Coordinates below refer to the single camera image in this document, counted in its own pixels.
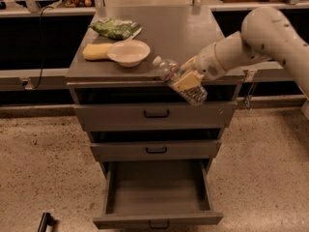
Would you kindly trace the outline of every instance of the closed drawer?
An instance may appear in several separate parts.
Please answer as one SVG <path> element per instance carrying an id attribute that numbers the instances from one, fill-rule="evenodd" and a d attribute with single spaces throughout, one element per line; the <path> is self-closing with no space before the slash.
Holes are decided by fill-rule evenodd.
<path id="1" fill-rule="evenodd" d="M 220 140 L 91 144 L 96 161 L 184 160 L 215 158 Z"/>
<path id="2" fill-rule="evenodd" d="M 172 130 L 221 128 L 233 116 L 235 102 L 204 104 L 76 105 L 84 131 Z"/>
<path id="3" fill-rule="evenodd" d="M 209 161 L 110 162 L 98 229 L 217 224 L 206 181 Z"/>

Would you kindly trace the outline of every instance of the gray tabletop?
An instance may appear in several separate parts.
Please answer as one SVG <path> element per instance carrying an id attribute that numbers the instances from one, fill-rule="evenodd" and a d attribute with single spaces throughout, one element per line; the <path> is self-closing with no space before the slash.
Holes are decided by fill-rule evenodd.
<path id="1" fill-rule="evenodd" d="M 182 64 L 208 44 L 224 38 L 207 6 L 104 7 L 93 21 L 99 17 L 117 17 L 140 23 L 142 32 L 134 39 L 145 42 L 151 53 L 138 66 L 129 69 L 109 60 L 86 61 L 82 56 L 86 44 L 115 42 L 89 29 L 67 73 L 68 81 L 149 80 L 158 76 L 152 64 L 157 55 Z"/>

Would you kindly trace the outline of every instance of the black handle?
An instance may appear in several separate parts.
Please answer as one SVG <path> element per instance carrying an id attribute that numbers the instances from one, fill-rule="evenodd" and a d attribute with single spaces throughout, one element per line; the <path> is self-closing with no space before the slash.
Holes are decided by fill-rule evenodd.
<path id="1" fill-rule="evenodd" d="M 156 150 L 156 149 L 152 150 L 150 148 L 146 148 L 146 152 L 148 154 L 164 154 L 164 153 L 167 152 L 167 147 L 162 147 L 162 148 L 160 148 L 158 150 Z"/>
<path id="2" fill-rule="evenodd" d="M 144 117 L 147 119 L 159 119 L 159 118 L 167 118 L 170 116 L 170 111 L 166 110 L 164 113 L 151 113 L 144 110 Z"/>
<path id="3" fill-rule="evenodd" d="M 38 232 L 45 232 L 47 225 L 55 225 L 55 220 L 50 213 L 43 213 Z"/>
<path id="4" fill-rule="evenodd" d="M 148 224 L 150 229 L 168 229 L 170 227 L 170 220 L 166 221 L 165 226 L 153 226 L 150 220 L 148 221 Z"/>

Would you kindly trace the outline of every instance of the floor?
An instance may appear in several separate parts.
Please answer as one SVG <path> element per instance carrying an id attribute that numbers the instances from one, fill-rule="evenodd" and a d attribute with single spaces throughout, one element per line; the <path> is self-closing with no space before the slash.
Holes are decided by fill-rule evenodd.
<path id="1" fill-rule="evenodd" d="M 48 231 L 97 231 L 105 180 L 76 117 L 13 115 L 0 109 L 1 231 L 37 231 L 43 212 L 58 220 Z M 298 107 L 237 110 L 208 176 L 224 218 L 167 231 L 308 231 L 308 135 Z"/>

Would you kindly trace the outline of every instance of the drawer handle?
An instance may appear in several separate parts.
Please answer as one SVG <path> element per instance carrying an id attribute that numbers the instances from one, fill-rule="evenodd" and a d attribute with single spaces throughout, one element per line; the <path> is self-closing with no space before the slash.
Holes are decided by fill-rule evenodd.
<path id="1" fill-rule="evenodd" d="M 148 224 L 150 229 L 168 229 L 170 227 L 170 220 L 166 221 L 165 226 L 153 226 L 150 220 L 148 221 Z"/>
<path id="2" fill-rule="evenodd" d="M 167 118 L 170 116 L 170 110 L 166 110 L 164 113 L 151 113 L 144 110 L 144 117 L 147 119 L 159 119 L 159 118 Z"/>
<path id="3" fill-rule="evenodd" d="M 161 149 L 158 149 L 158 150 L 152 150 L 150 148 L 146 148 L 146 152 L 148 154 L 164 154 L 167 152 L 167 147 L 163 147 Z"/>

